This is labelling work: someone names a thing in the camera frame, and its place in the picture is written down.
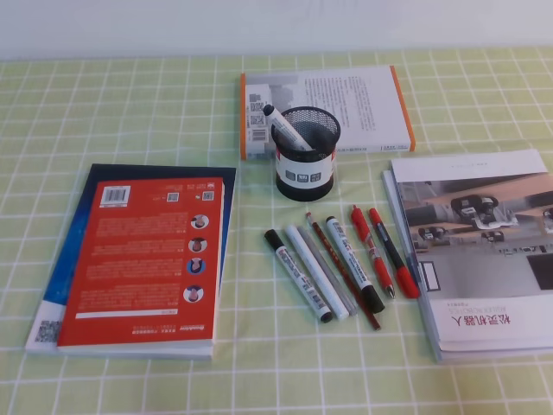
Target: whiteboard marker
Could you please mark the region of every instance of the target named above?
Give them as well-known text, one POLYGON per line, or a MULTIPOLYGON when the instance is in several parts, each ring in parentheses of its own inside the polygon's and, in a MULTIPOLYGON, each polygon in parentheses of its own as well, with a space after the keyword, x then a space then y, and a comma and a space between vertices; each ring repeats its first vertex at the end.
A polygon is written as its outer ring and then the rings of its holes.
POLYGON ((330 306, 330 309, 336 315, 338 320, 344 320, 349 317, 346 306, 336 294, 336 290, 328 281, 327 276, 322 271, 321 266, 317 263, 317 260, 309 250, 308 246, 305 244, 302 236, 297 232, 296 227, 289 225, 286 227, 286 235, 292 241, 292 245, 296 249, 297 253, 300 255, 305 266, 307 266, 311 277, 315 280, 317 287, 321 291, 321 294, 325 297, 330 306))
POLYGON ((363 271, 361 264, 355 257, 352 246, 347 240, 346 233, 344 233, 340 223, 333 216, 329 216, 327 218, 327 227, 334 243, 338 246, 344 260, 347 262, 347 266, 349 266, 349 269, 352 271, 352 274, 355 277, 355 282, 361 290, 363 300, 365 301, 367 307, 374 314, 379 313, 385 308, 384 304, 378 296, 377 291, 374 289, 374 286, 372 286, 371 281, 369 281, 369 278, 363 271))
POLYGON ((301 151, 311 151, 313 149, 273 105, 266 105, 263 114, 286 138, 292 149, 301 151))
POLYGON ((321 298, 315 287, 309 281, 309 278, 300 271, 294 259, 290 257, 286 246, 278 236, 278 233, 271 229, 265 233, 265 239, 269 245, 275 250, 275 255, 281 264, 286 268, 288 274, 292 277, 297 285, 297 288, 302 292, 305 299, 308 301, 315 314, 321 322, 330 322, 332 320, 332 312, 327 304, 321 298))

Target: book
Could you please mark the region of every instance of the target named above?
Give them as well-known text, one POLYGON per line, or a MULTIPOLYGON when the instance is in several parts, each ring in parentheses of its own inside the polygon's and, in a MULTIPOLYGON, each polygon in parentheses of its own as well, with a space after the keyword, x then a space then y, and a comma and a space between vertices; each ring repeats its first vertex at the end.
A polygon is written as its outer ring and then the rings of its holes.
POLYGON ((275 144, 263 108, 315 106, 340 123, 338 152, 413 151, 415 137, 394 66, 242 73, 240 154, 269 158, 275 144))
POLYGON ((223 181, 101 182, 58 348, 213 352, 223 181))
POLYGON ((539 153, 397 159, 384 181, 437 360, 553 350, 553 176, 539 153))
MULTIPOLYGON (((225 264, 226 242, 231 222, 233 190, 236 178, 235 168, 226 167, 175 167, 175 166, 143 166, 126 164, 93 164, 82 190, 79 203, 73 219, 67 230, 67 236, 56 259, 52 276, 48 282, 43 299, 39 305, 32 328, 25 345, 30 353, 59 354, 57 339, 61 322, 65 313, 69 291, 73 281, 74 271, 79 258, 82 240, 92 208, 92 199, 98 183, 116 180, 166 179, 187 177, 221 177, 225 184, 223 235, 221 240, 222 278, 225 264)), ((163 356, 171 357, 171 351, 164 349, 163 356)), ((139 351, 130 350, 127 354, 140 356, 139 351)), ((174 350, 175 357, 181 357, 181 350, 174 350)), ((188 355, 194 357, 192 350, 188 355)))

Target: marker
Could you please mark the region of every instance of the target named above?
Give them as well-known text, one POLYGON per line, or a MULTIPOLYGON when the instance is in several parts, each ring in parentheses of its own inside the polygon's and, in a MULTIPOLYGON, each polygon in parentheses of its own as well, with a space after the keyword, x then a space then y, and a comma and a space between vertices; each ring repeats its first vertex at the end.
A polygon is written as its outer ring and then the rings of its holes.
POLYGON ((273 105, 266 105, 263 109, 263 114, 286 137, 291 148, 301 151, 313 149, 273 105))
POLYGON ((391 298, 395 298, 396 292, 394 291, 394 285, 391 281, 390 274, 386 269, 386 265, 378 252, 378 248, 374 245, 369 225, 366 223, 365 216, 363 216, 361 209, 355 205, 353 205, 352 222, 359 239, 361 239, 361 242, 363 242, 365 249, 369 254, 372 266, 374 266, 374 271, 377 273, 380 286, 382 286, 382 289, 386 291, 391 298))
POLYGON ((319 248, 317 248, 317 245, 315 245, 314 241, 309 236, 308 231, 305 230, 305 228, 303 227, 297 227, 297 232, 300 233, 300 235, 303 238, 303 241, 305 242, 305 245, 308 246, 309 250, 315 257, 315 260, 317 261, 322 271, 327 276, 328 281, 334 287, 336 294, 338 294, 338 297, 346 307, 346 310, 349 313, 349 315, 356 316, 357 307, 355 306, 355 303, 349 297, 349 295, 342 289, 340 282, 338 281, 338 279, 336 278, 332 270, 328 267, 327 261, 325 261, 325 259, 322 257, 321 252, 319 252, 319 248))
POLYGON ((342 261, 340 261, 340 257, 338 257, 338 254, 336 253, 334 248, 332 248, 332 245, 330 245, 330 241, 325 236, 319 224, 313 220, 313 217, 311 216, 311 212, 307 212, 307 217, 308 217, 309 225, 313 227, 313 230, 319 237, 319 240, 327 249, 328 255, 330 255, 330 258, 332 258, 334 265, 336 265, 336 268, 338 268, 338 271, 340 271, 342 278, 344 278, 344 282, 346 283, 347 288, 349 289, 349 292, 353 294, 353 296, 355 297, 355 300, 357 301, 358 306, 365 313, 366 319, 372 325, 373 329, 375 329, 376 331, 379 331, 381 327, 380 327, 380 323, 378 323, 377 317, 375 317, 374 314, 371 313, 371 311, 366 306, 365 302, 363 301, 363 298, 361 297, 361 291, 355 285, 355 282, 353 281, 352 277, 349 275, 349 272, 347 272, 347 269, 342 263, 342 261))
POLYGON ((309 278, 300 271, 294 259, 290 257, 278 233, 274 229, 271 229, 265 232, 265 239, 267 239, 269 245, 275 250, 276 257, 284 268, 286 268, 286 271, 296 283, 298 290, 302 292, 319 320, 321 320, 321 322, 330 322, 332 320, 332 312, 311 284, 309 278))
POLYGON ((327 300, 328 305, 336 315, 336 318, 338 318, 338 320, 344 320, 347 318, 349 313, 347 312, 346 306, 341 302, 338 294, 336 294, 336 290, 328 281, 327 276, 322 271, 319 264, 317 264, 315 257, 303 241, 300 233, 297 232, 296 227, 288 225, 286 227, 286 235, 288 235, 289 239, 292 241, 292 245, 300 255, 300 258, 305 266, 307 266, 311 277, 313 277, 313 280, 319 287, 321 294, 327 300))
POLYGON ((394 243, 390 239, 390 235, 386 231, 384 223, 382 223, 382 220, 380 219, 377 209, 372 208, 369 210, 369 218, 371 219, 371 223, 374 226, 382 245, 384 245, 386 252, 388 252, 388 258, 396 268, 396 281, 399 288, 401 288, 401 291, 404 292, 404 295, 407 298, 419 298, 421 294, 416 287, 415 281, 413 281, 409 269, 407 269, 404 262, 401 260, 394 243))
POLYGON ((330 231, 330 234, 332 235, 332 238, 334 239, 334 242, 338 246, 338 249, 340 249, 341 254, 346 260, 349 269, 352 271, 352 274, 355 277, 355 282, 361 290, 361 294, 363 294, 363 300, 365 301, 367 307, 373 313, 379 313, 385 308, 385 306, 378 296, 377 291, 372 286, 371 281, 369 281, 369 278, 363 271, 363 268, 361 268, 361 264, 355 257, 352 246, 347 240, 347 236, 340 226, 340 223, 333 216, 329 216, 327 218, 327 227, 328 231, 330 231))

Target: stack of books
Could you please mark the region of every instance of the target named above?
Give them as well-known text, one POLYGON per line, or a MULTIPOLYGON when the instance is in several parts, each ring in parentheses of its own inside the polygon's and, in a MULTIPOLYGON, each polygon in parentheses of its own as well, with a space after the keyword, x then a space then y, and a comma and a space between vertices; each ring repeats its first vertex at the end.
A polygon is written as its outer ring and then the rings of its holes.
POLYGON ((94 164, 26 349, 211 358, 235 175, 94 164))
POLYGON ((553 176, 535 150, 384 172, 439 361, 553 349, 553 176))

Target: black mesh pen holder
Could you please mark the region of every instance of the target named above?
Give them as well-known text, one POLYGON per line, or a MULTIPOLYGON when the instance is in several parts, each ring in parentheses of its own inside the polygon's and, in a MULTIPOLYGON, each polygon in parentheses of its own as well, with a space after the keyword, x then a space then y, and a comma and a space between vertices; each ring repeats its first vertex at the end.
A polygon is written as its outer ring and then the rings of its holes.
POLYGON ((276 147, 276 187, 294 201, 316 201, 334 185, 334 159, 340 139, 340 123, 330 112, 314 106, 298 106, 283 112, 286 120, 313 148, 295 150, 273 125, 276 147))

